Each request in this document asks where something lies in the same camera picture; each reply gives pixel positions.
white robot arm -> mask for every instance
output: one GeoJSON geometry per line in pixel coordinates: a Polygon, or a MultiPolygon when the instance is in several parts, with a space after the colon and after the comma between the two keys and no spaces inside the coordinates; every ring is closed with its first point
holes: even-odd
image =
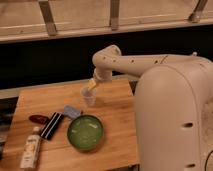
{"type": "Polygon", "coordinates": [[[143,171],[203,171],[208,152],[201,114],[213,97],[213,63],[195,55],[122,56],[111,45],[93,56],[94,78],[113,71],[140,77],[136,130],[143,171]]]}

wooden table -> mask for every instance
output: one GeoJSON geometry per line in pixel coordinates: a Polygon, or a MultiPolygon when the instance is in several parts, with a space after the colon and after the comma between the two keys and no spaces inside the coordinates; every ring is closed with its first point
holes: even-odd
{"type": "Polygon", "coordinates": [[[87,107],[80,96],[85,83],[26,89],[20,93],[10,132],[0,162],[1,171],[19,169],[27,136],[36,125],[32,114],[51,116],[65,105],[97,116],[103,123],[105,139],[95,152],[82,153],[69,144],[66,133],[71,120],[65,118],[51,141],[44,140],[39,154],[39,171],[110,170],[139,163],[133,95],[126,79],[117,79],[97,88],[97,100],[87,107]]]}

